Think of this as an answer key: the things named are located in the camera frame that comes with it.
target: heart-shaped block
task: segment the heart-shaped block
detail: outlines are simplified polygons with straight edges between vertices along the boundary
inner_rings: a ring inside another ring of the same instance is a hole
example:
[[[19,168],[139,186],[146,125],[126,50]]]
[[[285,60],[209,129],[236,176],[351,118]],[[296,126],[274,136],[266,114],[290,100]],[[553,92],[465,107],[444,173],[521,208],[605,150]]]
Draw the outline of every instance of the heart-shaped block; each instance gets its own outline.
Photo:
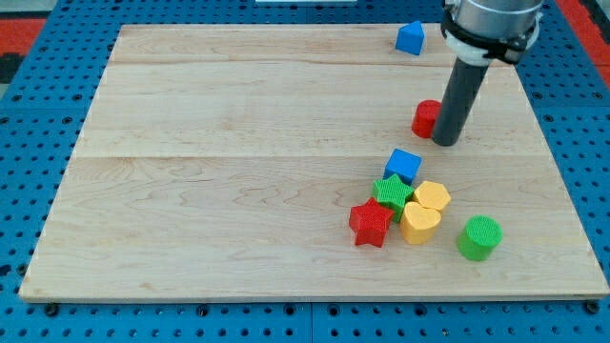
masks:
[[[425,209],[415,201],[404,207],[400,219],[400,231],[409,244],[424,244],[435,235],[440,224],[440,212]]]

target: green star block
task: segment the green star block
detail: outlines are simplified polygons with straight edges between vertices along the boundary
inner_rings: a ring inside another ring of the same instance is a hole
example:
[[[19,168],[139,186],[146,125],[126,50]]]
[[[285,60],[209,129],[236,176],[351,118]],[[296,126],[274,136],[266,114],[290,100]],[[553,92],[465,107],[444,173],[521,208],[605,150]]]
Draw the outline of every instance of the green star block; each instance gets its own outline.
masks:
[[[381,179],[373,182],[373,198],[381,206],[394,210],[392,221],[395,223],[400,221],[404,204],[411,200],[413,191],[413,187],[402,183],[397,174],[392,174],[385,180]]]

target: red star block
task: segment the red star block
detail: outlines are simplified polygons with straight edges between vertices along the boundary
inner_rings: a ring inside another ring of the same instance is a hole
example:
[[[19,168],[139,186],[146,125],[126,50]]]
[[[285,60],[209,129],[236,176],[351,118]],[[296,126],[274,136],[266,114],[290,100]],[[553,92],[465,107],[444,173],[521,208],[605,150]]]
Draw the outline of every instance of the red star block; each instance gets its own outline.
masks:
[[[381,248],[390,228],[394,211],[379,205],[370,198],[364,205],[352,207],[350,228],[356,233],[356,245],[372,244]]]

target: wooden plank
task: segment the wooden plank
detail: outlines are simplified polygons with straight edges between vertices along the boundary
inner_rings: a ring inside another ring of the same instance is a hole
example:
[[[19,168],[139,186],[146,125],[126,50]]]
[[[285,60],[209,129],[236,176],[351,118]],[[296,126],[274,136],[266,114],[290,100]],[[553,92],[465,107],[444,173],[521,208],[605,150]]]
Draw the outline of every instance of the wooden plank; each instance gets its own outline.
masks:
[[[512,67],[489,71],[452,148],[408,128],[454,55],[397,25],[126,26],[20,289],[31,302],[597,298],[608,286]],[[354,247],[393,148],[453,202],[437,235]],[[486,213],[504,240],[459,255]]]

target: blue cube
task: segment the blue cube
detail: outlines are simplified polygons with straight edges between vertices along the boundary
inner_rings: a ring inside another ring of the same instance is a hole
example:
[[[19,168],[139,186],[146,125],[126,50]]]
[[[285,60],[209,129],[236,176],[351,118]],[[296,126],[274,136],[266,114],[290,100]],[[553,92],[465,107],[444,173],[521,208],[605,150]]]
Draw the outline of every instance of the blue cube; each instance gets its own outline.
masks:
[[[423,48],[425,34],[421,22],[415,21],[398,29],[396,38],[396,49],[420,55]]]
[[[402,182],[411,185],[416,178],[420,165],[421,157],[407,151],[394,149],[392,156],[390,156],[388,163],[385,165],[383,178],[386,179],[392,176],[392,174],[397,174]]]

